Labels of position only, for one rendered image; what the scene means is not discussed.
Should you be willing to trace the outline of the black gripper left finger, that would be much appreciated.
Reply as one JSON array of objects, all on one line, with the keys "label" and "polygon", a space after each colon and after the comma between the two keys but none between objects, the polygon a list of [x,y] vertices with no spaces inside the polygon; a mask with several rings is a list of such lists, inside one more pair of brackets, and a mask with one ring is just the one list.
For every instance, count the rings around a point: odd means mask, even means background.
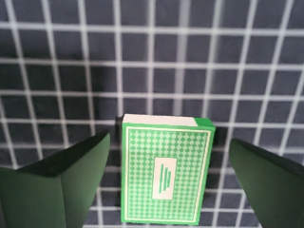
[{"label": "black gripper left finger", "polygon": [[109,147],[101,132],[21,168],[0,166],[0,228],[83,228]]}]

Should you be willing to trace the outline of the black grid-patterned mat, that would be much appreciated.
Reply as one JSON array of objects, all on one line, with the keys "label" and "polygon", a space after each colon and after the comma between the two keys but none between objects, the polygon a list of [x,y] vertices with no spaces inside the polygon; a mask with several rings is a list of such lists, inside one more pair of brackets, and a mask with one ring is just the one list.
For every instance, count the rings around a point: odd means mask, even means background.
[{"label": "black grid-patterned mat", "polygon": [[[215,126],[198,225],[122,222],[125,114]],[[304,165],[304,0],[0,0],[0,166],[101,132],[83,228],[262,228],[228,148]]]}]

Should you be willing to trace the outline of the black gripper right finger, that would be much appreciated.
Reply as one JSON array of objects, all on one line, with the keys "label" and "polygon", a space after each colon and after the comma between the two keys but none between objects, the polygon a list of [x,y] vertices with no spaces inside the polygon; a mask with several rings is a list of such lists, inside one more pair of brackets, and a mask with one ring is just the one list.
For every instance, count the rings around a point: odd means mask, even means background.
[{"label": "black gripper right finger", "polygon": [[262,228],[304,228],[304,165],[241,139],[228,155]]}]

